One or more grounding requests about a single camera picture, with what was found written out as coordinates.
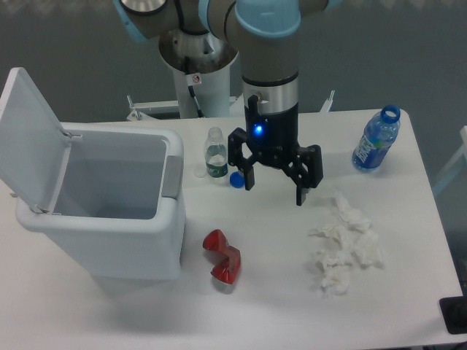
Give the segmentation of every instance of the blue led light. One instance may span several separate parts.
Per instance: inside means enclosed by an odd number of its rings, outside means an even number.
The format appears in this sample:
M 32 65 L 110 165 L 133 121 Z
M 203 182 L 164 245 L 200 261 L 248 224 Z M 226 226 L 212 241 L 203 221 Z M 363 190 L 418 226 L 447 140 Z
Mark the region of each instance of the blue led light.
M 263 127 L 261 125 L 255 125 L 253 130 L 256 136 L 259 136 L 263 133 Z

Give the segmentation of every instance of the blue water bottle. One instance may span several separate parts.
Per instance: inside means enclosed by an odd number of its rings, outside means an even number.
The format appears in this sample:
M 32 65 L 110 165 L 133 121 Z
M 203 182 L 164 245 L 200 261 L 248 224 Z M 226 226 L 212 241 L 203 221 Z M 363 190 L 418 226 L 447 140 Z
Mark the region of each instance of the blue water bottle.
M 400 118 L 401 110 L 390 104 L 370 119 L 352 155 L 353 165 L 358 170 L 368 173 L 381 165 L 398 135 Z

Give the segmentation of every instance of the white table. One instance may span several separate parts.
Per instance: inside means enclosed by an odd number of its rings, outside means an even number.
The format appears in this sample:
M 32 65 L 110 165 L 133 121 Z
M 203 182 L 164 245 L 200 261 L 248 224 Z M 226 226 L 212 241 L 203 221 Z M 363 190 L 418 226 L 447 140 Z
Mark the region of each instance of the white table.
M 370 349 L 467 340 L 450 335 L 438 300 L 461 295 L 409 118 L 382 167 L 361 174 L 350 155 L 375 111 L 300 116 L 299 141 L 323 149 L 325 179 L 302 207 L 281 171 L 255 165 L 249 192 L 193 175 L 210 127 L 242 118 L 133 122 L 173 128 L 185 143 L 187 209 L 176 281 L 97 279 L 44 235 L 15 220 L 0 186 L 2 349 Z M 336 221 L 339 188 L 372 219 L 385 269 L 354 268 L 346 295 L 323 297 L 309 231 Z M 201 242 L 220 228 L 242 253 L 233 291 L 221 290 Z

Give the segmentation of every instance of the bottle label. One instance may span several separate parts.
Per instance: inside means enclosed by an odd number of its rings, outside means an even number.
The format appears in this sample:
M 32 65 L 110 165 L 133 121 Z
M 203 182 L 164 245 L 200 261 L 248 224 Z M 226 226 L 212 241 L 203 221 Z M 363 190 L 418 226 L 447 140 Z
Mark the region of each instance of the bottle label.
M 227 164 L 224 164 L 223 166 L 214 166 L 206 163 L 206 169 L 208 175 L 211 177 L 223 177 L 228 173 Z
M 223 144 L 213 144 L 206 150 L 206 170 L 211 177 L 227 175 L 227 149 Z
M 354 160 L 362 168 L 376 168 L 381 164 L 389 148 L 390 146 L 383 147 L 381 140 L 369 139 L 363 135 L 354 151 Z

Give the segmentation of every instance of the black cable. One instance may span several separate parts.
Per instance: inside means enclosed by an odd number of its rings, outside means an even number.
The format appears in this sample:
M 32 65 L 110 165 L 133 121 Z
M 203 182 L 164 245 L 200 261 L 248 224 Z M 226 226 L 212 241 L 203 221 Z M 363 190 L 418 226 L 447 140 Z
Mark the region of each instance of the black cable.
M 189 74 L 190 58 L 185 56 L 185 62 L 183 64 L 185 70 L 185 75 Z M 190 93 L 191 98 L 195 102 L 196 113 L 198 113 L 198 118 L 204 118 L 204 113 L 201 111 L 201 106 L 199 105 L 198 99 L 196 98 L 195 89 L 192 85 L 188 85 L 188 92 Z

